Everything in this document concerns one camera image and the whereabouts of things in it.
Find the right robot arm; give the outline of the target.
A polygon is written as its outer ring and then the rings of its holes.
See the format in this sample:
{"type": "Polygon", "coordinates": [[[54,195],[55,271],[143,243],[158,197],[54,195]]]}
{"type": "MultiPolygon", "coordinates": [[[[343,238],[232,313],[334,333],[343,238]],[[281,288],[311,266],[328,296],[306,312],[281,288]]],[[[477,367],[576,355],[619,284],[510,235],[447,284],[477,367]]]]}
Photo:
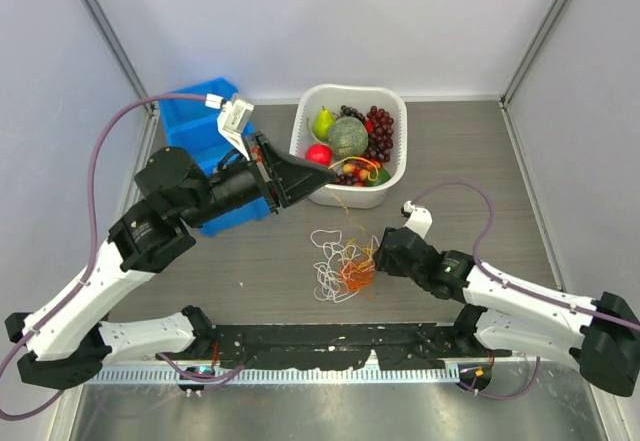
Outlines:
{"type": "Polygon", "coordinates": [[[639,319],[620,296],[554,291],[510,276],[471,255],[438,251],[407,227],[389,228],[373,256],[377,270],[463,304],[451,332],[457,352],[521,352],[564,364],[619,397],[639,376],[639,319]]]}

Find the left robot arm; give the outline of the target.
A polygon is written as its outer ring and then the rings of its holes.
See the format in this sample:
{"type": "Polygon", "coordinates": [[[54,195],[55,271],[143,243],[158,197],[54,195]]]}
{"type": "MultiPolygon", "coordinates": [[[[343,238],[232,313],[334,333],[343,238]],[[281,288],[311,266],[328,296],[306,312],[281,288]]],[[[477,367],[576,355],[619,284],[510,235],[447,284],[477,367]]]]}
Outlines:
{"type": "Polygon", "coordinates": [[[133,323],[104,318],[195,245],[191,229],[259,198],[276,212],[336,178],[323,165],[273,147],[261,132],[243,142],[248,154],[232,151],[211,175],[181,147],[150,157],[134,178],[141,200],[109,229],[87,268],[45,307],[6,319],[9,339],[26,345],[17,362],[24,383],[66,390],[112,363],[168,353],[200,360],[211,352],[214,328],[194,306],[133,323]]]}

